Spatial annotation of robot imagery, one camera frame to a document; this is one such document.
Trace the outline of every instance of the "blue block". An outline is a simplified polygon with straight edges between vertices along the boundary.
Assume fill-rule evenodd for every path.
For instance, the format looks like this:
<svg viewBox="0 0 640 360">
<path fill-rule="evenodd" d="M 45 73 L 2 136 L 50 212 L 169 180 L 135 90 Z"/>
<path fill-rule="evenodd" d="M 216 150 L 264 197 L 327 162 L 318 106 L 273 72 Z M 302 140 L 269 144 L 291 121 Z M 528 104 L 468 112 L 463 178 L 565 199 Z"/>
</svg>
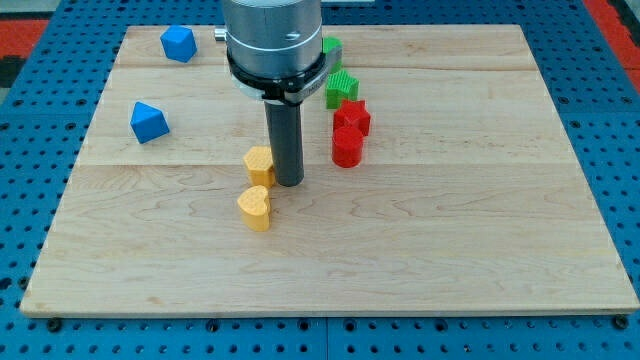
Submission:
<svg viewBox="0 0 640 360">
<path fill-rule="evenodd" d="M 193 31 L 183 26 L 169 26 L 160 36 L 160 41 L 162 41 L 164 54 L 171 60 L 186 63 L 198 51 Z"/>
<path fill-rule="evenodd" d="M 133 108 L 131 128 L 140 144 L 169 133 L 162 111 L 141 102 L 136 102 Z"/>
</svg>

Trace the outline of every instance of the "yellow heart-shaped block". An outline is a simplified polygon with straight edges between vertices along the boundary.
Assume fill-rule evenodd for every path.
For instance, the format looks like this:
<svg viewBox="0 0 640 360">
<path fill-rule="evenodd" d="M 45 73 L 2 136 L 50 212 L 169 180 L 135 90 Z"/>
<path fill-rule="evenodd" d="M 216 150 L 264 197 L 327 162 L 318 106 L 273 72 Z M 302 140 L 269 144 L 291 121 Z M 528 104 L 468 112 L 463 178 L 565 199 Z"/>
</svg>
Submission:
<svg viewBox="0 0 640 360">
<path fill-rule="evenodd" d="M 276 182 L 273 171 L 273 157 L 271 147 L 254 146 L 242 158 L 244 167 L 247 169 L 251 186 L 262 185 L 267 189 Z"/>
<path fill-rule="evenodd" d="M 262 185 L 247 189 L 238 198 L 242 221 L 253 231 L 269 230 L 269 190 Z"/>
</svg>

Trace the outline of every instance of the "wooden table surface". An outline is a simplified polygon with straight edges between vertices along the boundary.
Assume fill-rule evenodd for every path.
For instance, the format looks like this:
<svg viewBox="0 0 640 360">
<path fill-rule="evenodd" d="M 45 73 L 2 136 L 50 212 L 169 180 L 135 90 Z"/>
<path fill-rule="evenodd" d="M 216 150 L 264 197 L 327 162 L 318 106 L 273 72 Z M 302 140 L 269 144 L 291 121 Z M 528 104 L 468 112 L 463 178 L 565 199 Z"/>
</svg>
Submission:
<svg viewBox="0 0 640 360">
<path fill-rule="evenodd" d="M 272 228 L 235 201 L 264 109 L 225 45 L 131 27 L 22 301 L 33 317 L 447 316 L 639 307 L 518 26 L 325 27 L 372 113 L 362 164 L 331 161 L 332 113 L 303 104 L 306 177 Z M 135 101 L 171 134 L 145 145 Z"/>
</svg>

